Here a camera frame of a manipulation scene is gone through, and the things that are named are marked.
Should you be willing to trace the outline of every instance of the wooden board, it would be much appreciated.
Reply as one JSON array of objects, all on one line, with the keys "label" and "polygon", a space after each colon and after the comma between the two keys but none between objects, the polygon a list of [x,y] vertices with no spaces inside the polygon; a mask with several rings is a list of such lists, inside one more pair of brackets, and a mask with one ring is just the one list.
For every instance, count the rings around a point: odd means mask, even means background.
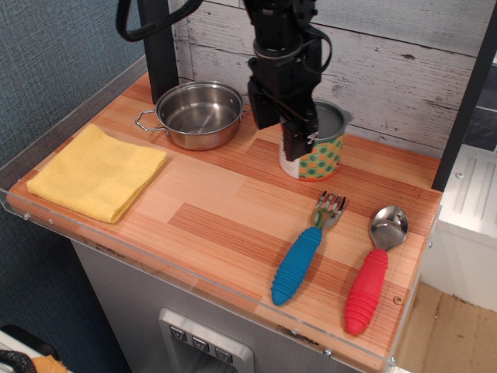
[{"label": "wooden board", "polygon": [[[364,371],[383,369],[405,310],[394,298],[407,300],[412,290],[440,202],[441,193],[430,189],[438,160],[348,135],[339,171],[325,181],[301,182],[278,164],[278,126],[258,131],[247,113],[227,145],[190,152],[163,132],[144,132],[134,124],[151,108],[144,76],[92,120],[110,136],[168,152],[165,167],[118,223],[97,222],[28,193],[26,181],[49,159],[11,189],[9,203],[33,221],[245,317],[275,329],[298,329],[321,350],[332,348],[336,357]],[[154,116],[144,123],[158,125]],[[270,301],[276,268],[309,226],[323,190],[346,195],[349,204],[337,226],[324,233],[294,299],[276,308]],[[343,322],[346,296],[373,249],[370,220],[390,204],[405,209],[410,233],[389,252],[381,303],[370,326],[350,336]]]},{"label": "wooden board", "polygon": [[[441,157],[475,58],[325,25],[333,59],[315,97],[353,115],[350,134]],[[248,103],[254,30],[244,9],[204,2],[175,35],[182,78],[225,82]]]},{"label": "wooden board", "polygon": [[[243,8],[242,0],[210,3]],[[181,0],[169,0],[179,7]],[[317,1],[313,23],[476,57],[495,0]]]},{"label": "wooden board", "polygon": [[421,284],[397,362],[411,373],[497,369],[497,313]]}]

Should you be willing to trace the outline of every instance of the stainless steel pot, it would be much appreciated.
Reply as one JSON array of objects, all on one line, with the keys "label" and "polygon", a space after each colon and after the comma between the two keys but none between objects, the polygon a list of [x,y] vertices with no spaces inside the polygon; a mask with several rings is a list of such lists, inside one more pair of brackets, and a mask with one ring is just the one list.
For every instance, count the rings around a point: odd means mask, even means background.
[{"label": "stainless steel pot", "polygon": [[[141,124],[141,117],[147,113],[155,113],[163,127],[146,128]],[[243,113],[242,97],[229,85],[190,82],[164,93],[155,110],[141,112],[135,123],[144,131],[165,131],[180,148],[208,150],[236,135]]]}]

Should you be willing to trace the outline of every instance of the wooden tabletop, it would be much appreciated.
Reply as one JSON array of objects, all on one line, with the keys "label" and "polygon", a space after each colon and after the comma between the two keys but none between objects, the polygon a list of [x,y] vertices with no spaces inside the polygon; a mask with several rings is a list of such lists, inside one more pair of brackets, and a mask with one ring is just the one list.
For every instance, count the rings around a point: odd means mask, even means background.
[{"label": "wooden tabletop", "polygon": [[[116,224],[65,210],[27,191],[26,181],[50,157],[10,190],[9,203],[40,224],[245,317],[280,332],[298,330],[305,336],[300,343],[331,348],[334,356],[365,371],[383,369],[440,203],[441,193],[430,188],[439,160],[346,135],[334,176],[298,181],[278,163],[279,126],[259,131],[252,114],[245,113],[228,144],[191,152],[176,147],[164,132],[145,132],[134,123],[142,110],[153,108],[145,75],[91,120],[110,136],[168,153],[165,166]],[[159,125],[155,115],[142,122]],[[276,307],[270,288],[277,266],[310,225],[323,190],[347,196],[347,208],[339,223],[324,232],[297,294]],[[371,324],[359,336],[350,336],[343,320],[346,297],[374,248],[371,219],[391,204],[405,210],[409,234],[388,253],[389,268]]]}]

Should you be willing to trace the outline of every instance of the blue textured wall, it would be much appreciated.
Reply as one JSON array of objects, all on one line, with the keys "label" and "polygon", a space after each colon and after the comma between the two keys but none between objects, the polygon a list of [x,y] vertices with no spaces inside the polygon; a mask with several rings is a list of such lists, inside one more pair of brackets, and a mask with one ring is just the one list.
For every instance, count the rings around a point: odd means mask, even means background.
[{"label": "blue textured wall", "polygon": [[[0,3],[0,166],[143,55],[117,36],[116,4]],[[128,370],[69,241],[1,209],[0,326],[9,323],[73,371]]]}]

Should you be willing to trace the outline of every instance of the metal spoon head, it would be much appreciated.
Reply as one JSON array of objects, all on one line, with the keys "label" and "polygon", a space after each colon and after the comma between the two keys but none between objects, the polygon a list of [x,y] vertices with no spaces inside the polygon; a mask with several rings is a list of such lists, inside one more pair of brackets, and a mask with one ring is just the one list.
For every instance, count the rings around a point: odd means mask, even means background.
[{"label": "metal spoon head", "polygon": [[382,208],[374,217],[370,227],[371,238],[378,249],[388,251],[405,241],[408,219],[399,206]]}]

